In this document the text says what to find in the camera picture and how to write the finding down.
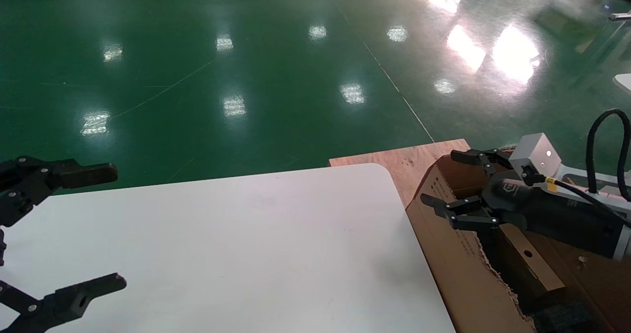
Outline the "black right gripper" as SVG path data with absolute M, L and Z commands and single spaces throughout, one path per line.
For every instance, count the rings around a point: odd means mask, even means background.
M 478 166 L 487 176 L 513 170 L 509 154 L 498 148 L 480 150 L 453 149 L 451 160 Z M 455 202 L 421 194 L 421 202 L 435 215 L 448 221 L 454 230 L 496 230 L 500 222 L 520 230 L 543 235 L 607 259 L 622 260 L 627 255 L 627 226 L 619 216 L 607 214 L 590 202 L 565 198 L 540 187 L 528 187 L 516 179 L 496 179 L 479 196 Z

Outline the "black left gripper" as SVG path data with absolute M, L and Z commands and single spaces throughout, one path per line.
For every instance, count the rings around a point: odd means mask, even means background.
M 11 227 L 59 189 L 76 189 L 115 182 L 119 178 L 111 163 L 81 166 L 73 158 L 43 161 L 17 157 L 0 165 L 0 224 Z M 0 266 L 6 243 L 0 230 Z M 121 291 L 128 285 L 119 274 L 109 274 L 55 290 L 36 299 L 5 281 L 0 282 L 0 303 L 18 313 L 3 333 L 45 333 L 81 319 L 90 302 Z

